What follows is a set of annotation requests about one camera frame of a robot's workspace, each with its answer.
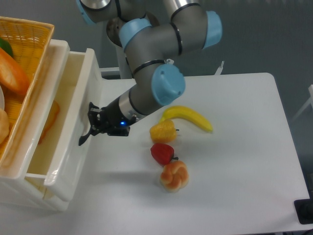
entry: plastic food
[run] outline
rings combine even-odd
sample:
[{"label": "plastic food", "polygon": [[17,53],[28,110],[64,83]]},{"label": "plastic food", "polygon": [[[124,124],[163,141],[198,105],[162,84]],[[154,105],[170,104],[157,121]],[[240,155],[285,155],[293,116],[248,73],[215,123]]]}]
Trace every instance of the plastic food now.
[{"label": "plastic food", "polygon": [[42,142],[43,139],[45,138],[47,132],[48,132],[48,131],[50,130],[50,128],[53,126],[55,120],[57,119],[57,115],[59,114],[59,112],[60,112],[60,106],[59,106],[59,104],[54,100],[54,101],[52,102],[52,106],[51,106],[51,109],[50,109],[50,112],[49,112],[47,121],[45,122],[45,126],[44,126],[44,129],[43,129],[43,132],[42,132],[41,135],[40,135],[38,144],[41,144],[41,142]]},{"label": "plastic food", "polygon": [[165,120],[150,128],[150,137],[154,143],[168,143],[176,139],[176,128],[172,120]]},{"label": "plastic food", "polygon": [[192,122],[206,132],[212,132],[213,127],[208,119],[186,106],[172,106],[163,112],[160,123],[167,119],[182,118]]},{"label": "plastic food", "polygon": [[13,50],[8,41],[0,38],[0,48],[2,48],[6,53],[8,53],[13,58]]},{"label": "plastic food", "polygon": [[0,48],[0,83],[11,91],[25,95],[30,81],[21,66]]},{"label": "plastic food", "polygon": [[9,118],[5,110],[0,109],[0,144],[9,134]]},{"label": "plastic food", "polygon": [[160,181],[169,192],[177,192],[185,187],[189,181],[186,164],[182,161],[175,161],[165,165]]},{"label": "plastic food", "polygon": [[161,165],[167,165],[172,159],[178,160],[174,157],[174,149],[164,143],[155,143],[151,148],[152,157]]}]

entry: white table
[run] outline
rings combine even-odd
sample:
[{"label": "white table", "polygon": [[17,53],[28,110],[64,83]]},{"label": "white table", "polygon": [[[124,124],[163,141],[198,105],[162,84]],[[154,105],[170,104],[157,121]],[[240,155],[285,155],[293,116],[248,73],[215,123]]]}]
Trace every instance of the white table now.
[{"label": "white table", "polygon": [[[149,129],[161,109],[130,136],[93,137],[83,173],[66,212],[0,205],[0,234],[232,235],[311,229],[293,202],[308,192],[274,78],[267,73],[186,78],[174,104],[205,115],[208,134],[184,120],[171,143],[189,170],[178,193],[159,183]],[[103,81],[101,107],[134,84]]]}]

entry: orange bread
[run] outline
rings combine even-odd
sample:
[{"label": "orange bread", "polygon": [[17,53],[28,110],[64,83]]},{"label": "orange bread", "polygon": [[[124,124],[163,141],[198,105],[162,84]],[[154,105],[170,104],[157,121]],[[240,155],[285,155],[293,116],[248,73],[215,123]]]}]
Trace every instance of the orange bread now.
[{"label": "orange bread", "polygon": [[47,121],[45,122],[45,126],[43,129],[43,132],[41,133],[41,136],[39,138],[38,144],[41,144],[41,142],[43,141],[43,139],[45,138],[48,130],[50,130],[50,128],[52,127],[52,125],[54,124],[55,120],[57,119],[57,115],[60,112],[60,106],[59,104],[54,100],[52,102],[52,106],[47,118]]},{"label": "orange bread", "polygon": [[30,80],[21,66],[2,48],[0,48],[0,83],[21,95],[27,93],[30,85]]},{"label": "orange bread", "polygon": [[187,166],[182,161],[174,161],[165,165],[160,181],[169,192],[177,192],[189,181]]},{"label": "orange bread", "polygon": [[9,134],[9,118],[5,110],[0,109],[0,144]]}]

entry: bread roll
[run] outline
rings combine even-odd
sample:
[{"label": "bread roll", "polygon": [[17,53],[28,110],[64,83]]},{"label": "bread roll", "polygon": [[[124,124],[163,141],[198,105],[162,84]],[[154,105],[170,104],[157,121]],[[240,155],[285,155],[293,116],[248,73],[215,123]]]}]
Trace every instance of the bread roll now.
[{"label": "bread roll", "polygon": [[169,192],[177,192],[189,181],[187,166],[182,161],[174,161],[165,165],[160,181]]}]

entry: black object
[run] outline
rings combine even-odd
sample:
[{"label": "black object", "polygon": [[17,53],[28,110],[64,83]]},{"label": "black object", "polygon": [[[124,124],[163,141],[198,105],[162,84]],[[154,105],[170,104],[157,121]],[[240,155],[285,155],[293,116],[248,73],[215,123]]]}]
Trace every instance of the black object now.
[{"label": "black object", "polygon": [[176,34],[176,38],[177,38],[177,42],[178,42],[178,55],[181,55],[181,53],[182,53],[182,41],[181,41],[179,29],[177,28],[176,24],[174,24],[173,22],[170,22],[170,25],[173,27],[175,34]]},{"label": "black object", "polygon": [[85,143],[90,135],[96,136],[99,133],[107,133],[109,136],[128,136],[130,131],[129,126],[136,122],[136,117],[127,120],[120,113],[119,108],[113,107],[116,106],[115,104],[118,105],[118,99],[109,106],[101,109],[92,102],[89,103],[88,119],[90,129],[86,135],[79,138],[79,146]]},{"label": "black object", "polygon": [[294,202],[301,224],[313,224],[313,199],[301,199]]},{"label": "black object", "polygon": [[133,75],[138,73],[143,68],[148,67],[150,65],[154,65],[154,64],[165,64],[165,62],[164,62],[164,60],[152,60],[152,61],[148,61],[146,63],[143,63],[142,65],[139,65],[136,69],[134,69]]}]

